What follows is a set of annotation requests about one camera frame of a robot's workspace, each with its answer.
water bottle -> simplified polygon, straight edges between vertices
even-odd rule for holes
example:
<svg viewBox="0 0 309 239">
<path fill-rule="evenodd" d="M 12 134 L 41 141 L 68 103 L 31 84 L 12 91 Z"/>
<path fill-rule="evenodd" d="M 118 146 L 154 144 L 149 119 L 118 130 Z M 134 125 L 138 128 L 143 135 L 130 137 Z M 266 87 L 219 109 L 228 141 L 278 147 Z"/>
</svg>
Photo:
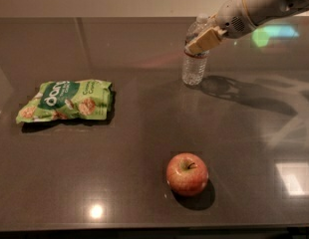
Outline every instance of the water bottle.
<svg viewBox="0 0 309 239">
<path fill-rule="evenodd" d="M 206 14 L 199 14 L 196 21 L 189 27 L 185 45 L 187 45 L 193 38 L 197 37 L 199 33 L 206 27 L 208 16 Z M 183 65 L 182 65 L 182 80 L 185 84 L 190 86 L 198 85 L 203 78 L 208 51 L 193 55 L 184 49 Z"/>
</svg>

table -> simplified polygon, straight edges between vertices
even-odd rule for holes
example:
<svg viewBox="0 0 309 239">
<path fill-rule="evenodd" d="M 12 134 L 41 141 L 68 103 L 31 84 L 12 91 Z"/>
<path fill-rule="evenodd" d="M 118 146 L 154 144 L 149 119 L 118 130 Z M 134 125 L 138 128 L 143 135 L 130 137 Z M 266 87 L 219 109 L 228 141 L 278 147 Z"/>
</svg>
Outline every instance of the table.
<svg viewBox="0 0 309 239">
<path fill-rule="evenodd" d="M 309 226 L 309 17 L 210 51 L 181 81 L 193 18 L 0 19 L 0 231 Z M 15 124 L 47 81 L 108 80 L 108 121 Z M 209 183 L 174 195 L 191 151 Z"/>
</svg>

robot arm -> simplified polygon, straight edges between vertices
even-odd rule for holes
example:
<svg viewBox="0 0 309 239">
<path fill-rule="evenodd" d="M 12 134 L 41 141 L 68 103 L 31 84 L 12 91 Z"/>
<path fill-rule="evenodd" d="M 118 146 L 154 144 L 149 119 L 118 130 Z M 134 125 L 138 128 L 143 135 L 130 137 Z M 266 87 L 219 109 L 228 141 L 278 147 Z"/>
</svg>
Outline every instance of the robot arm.
<svg viewBox="0 0 309 239">
<path fill-rule="evenodd" d="M 223 37 L 240 38 L 269 20 L 308 10 L 309 0 L 228 0 L 186 48 L 201 53 L 219 45 Z"/>
</svg>

apple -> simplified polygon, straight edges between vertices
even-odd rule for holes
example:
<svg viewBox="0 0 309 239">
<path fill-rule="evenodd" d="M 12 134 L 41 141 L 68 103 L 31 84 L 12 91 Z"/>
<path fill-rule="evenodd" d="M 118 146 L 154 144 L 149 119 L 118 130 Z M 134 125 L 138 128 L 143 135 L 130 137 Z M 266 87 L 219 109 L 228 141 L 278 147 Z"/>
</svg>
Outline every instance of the apple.
<svg viewBox="0 0 309 239">
<path fill-rule="evenodd" d="M 192 153 L 174 156 L 166 168 L 166 181 L 176 194 L 194 196 L 206 186 L 208 173 L 205 163 Z"/>
</svg>

green bag of chips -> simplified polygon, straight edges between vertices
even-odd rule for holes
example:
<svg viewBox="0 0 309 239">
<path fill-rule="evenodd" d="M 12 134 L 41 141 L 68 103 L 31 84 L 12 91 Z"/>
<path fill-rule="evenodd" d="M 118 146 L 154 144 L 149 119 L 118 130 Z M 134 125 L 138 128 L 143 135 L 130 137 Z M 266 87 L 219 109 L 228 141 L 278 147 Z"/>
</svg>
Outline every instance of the green bag of chips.
<svg viewBox="0 0 309 239">
<path fill-rule="evenodd" d="M 19 122 L 105 120 L 113 102 L 112 83 L 99 80 L 48 82 L 16 117 Z"/>
</svg>

